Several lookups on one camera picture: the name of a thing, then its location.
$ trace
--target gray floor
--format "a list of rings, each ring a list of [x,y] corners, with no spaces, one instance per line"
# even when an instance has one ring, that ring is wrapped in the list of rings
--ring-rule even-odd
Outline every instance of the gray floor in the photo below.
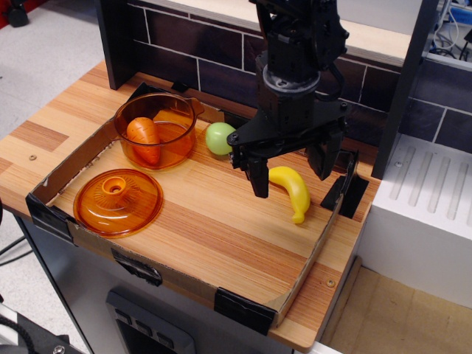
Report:
[[[49,0],[28,17],[25,27],[0,29],[0,139],[103,60],[92,0]],[[0,249],[20,236],[5,212]],[[28,249],[24,241],[0,263]],[[6,306],[54,334],[69,334],[87,353],[34,254],[0,266],[0,294]]]

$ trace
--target wood grain surface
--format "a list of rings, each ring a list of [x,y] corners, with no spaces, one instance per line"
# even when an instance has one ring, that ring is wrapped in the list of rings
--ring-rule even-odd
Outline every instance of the wood grain surface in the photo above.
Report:
[[[143,81],[164,89],[171,86],[137,74],[118,91],[110,90],[106,67],[101,63],[3,139],[0,197],[5,209],[29,219],[26,195],[110,119]],[[254,114],[253,108],[198,91],[189,90],[186,95],[245,117]],[[212,112],[203,119],[221,117]],[[334,173],[320,182],[306,158],[295,153],[269,161],[269,167],[292,166],[307,182],[312,205],[306,221],[296,226],[291,222],[291,205],[283,189],[271,185],[268,199],[254,197],[244,174],[207,150],[207,126],[198,122],[198,144],[188,160],[152,173],[164,190],[164,207],[156,222],[137,235],[111,242],[201,281],[270,304],[291,289],[329,218],[330,212],[319,204],[337,176]],[[285,320],[269,332],[270,337],[305,353],[321,335],[379,184],[370,178],[376,150],[350,140],[344,145],[360,151],[358,171],[370,180],[368,190],[352,220],[338,217]],[[114,168],[134,168],[117,143],[104,155],[54,204],[72,214],[75,194],[92,176]],[[335,286],[328,286],[328,280]]]

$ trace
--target dark tile wall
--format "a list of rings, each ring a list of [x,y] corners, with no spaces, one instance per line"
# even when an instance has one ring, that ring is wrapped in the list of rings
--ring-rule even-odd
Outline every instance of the dark tile wall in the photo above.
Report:
[[[472,153],[472,72],[425,60],[400,132]]]
[[[140,0],[128,6],[138,70],[257,106],[255,58],[266,48],[260,32]],[[341,98],[353,105],[348,136],[378,146],[400,68],[349,55],[336,65],[346,80]],[[323,72],[319,91],[337,90]]]

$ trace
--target cardboard tray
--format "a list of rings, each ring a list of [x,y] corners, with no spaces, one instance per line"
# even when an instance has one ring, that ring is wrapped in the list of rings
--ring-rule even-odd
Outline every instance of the cardboard tray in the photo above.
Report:
[[[208,117],[217,113],[209,112]],[[164,206],[158,218],[135,235],[105,239],[72,217],[74,198],[84,184],[108,170],[135,168],[113,142],[112,120],[56,167],[27,196],[27,205],[36,226],[266,335],[282,322],[315,263],[355,163],[349,164],[347,178],[333,173],[320,182],[303,156],[271,159],[269,167],[298,170],[312,194],[305,222],[297,226],[291,222],[286,191],[270,186],[268,199],[256,198],[242,172],[208,151],[207,126],[197,122],[197,143],[188,160],[149,173],[164,190]],[[330,190],[332,212],[313,203],[319,199],[313,194]]]

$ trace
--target carrot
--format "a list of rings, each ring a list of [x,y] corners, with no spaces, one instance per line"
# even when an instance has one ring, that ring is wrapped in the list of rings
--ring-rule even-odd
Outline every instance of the carrot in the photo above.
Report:
[[[133,119],[126,129],[128,139],[139,144],[154,145],[160,143],[159,132],[152,119],[139,117]],[[155,165],[159,162],[161,148],[159,146],[133,146],[134,151],[147,163]]]

